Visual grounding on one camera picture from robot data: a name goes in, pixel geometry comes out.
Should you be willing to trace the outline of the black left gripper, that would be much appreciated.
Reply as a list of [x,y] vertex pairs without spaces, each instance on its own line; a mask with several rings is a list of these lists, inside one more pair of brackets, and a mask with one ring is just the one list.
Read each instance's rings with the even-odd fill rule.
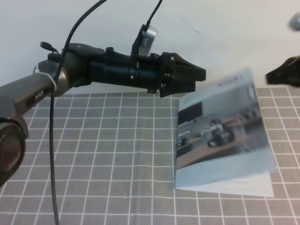
[[161,97],[195,91],[195,81],[206,80],[206,70],[181,57],[174,58],[173,77],[166,72],[162,57],[128,56],[109,47],[89,59],[88,79],[91,82],[147,89]]

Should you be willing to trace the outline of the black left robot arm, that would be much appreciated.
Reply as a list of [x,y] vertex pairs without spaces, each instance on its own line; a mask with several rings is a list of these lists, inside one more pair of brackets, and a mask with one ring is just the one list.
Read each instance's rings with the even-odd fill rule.
[[52,52],[34,73],[0,89],[0,182],[6,183],[23,161],[29,136],[24,114],[45,97],[59,97],[92,82],[146,89],[166,97],[195,91],[205,69],[176,53],[124,55],[113,48],[71,43],[66,54]]

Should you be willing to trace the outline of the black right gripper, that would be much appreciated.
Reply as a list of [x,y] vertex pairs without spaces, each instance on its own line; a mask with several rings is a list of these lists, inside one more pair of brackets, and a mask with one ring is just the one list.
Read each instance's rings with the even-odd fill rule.
[[281,66],[266,74],[270,85],[300,87],[300,57],[290,57]]

